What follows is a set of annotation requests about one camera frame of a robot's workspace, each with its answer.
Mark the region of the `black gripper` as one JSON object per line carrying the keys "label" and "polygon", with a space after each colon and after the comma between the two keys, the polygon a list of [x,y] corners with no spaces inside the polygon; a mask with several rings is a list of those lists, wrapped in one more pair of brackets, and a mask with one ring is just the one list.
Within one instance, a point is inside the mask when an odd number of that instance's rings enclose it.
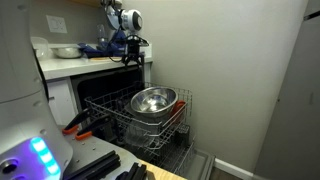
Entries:
{"label": "black gripper", "polygon": [[140,47],[147,47],[149,45],[148,41],[143,39],[138,35],[129,35],[124,39],[125,53],[122,56],[122,63],[127,67],[128,62],[140,62],[141,72],[144,72],[145,59],[140,53]]}

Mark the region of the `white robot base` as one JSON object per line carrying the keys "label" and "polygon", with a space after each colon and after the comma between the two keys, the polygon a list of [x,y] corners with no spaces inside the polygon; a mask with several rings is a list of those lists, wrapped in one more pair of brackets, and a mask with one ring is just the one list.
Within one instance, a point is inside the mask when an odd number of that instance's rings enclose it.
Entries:
{"label": "white robot base", "polygon": [[0,0],[1,180],[61,180],[73,149],[53,118],[29,33],[29,1]]}

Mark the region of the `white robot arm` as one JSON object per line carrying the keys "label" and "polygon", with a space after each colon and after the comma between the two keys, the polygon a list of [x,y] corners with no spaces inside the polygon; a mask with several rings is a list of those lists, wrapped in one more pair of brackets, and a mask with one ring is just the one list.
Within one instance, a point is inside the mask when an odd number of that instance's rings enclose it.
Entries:
{"label": "white robot arm", "polygon": [[125,38],[113,41],[125,46],[124,54],[120,62],[127,66],[131,61],[135,62],[141,68],[144,68],[144,54],[140,52],[141,47],[147,47],[149,42],[138,35],[142,29],[142,16],[138,10],[125,10],[116,6],[116,0],[100,0],[104,13],[108,19],[111,28],[116,34],[120,31],[127,31]]}

